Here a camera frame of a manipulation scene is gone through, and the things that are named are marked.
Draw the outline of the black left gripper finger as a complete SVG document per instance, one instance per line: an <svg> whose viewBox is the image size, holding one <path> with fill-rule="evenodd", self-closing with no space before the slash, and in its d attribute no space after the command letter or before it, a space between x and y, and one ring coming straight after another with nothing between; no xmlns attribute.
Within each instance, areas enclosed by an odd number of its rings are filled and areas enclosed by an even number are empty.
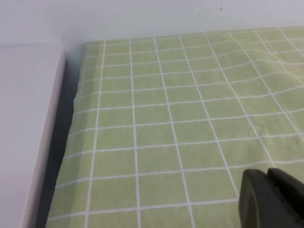
<svg viewBox="0 0 304 228"><path fill-rule="evenodd" d="M242 228L302 228L304 184L279 168L246 169L238 211Z"/></svg>

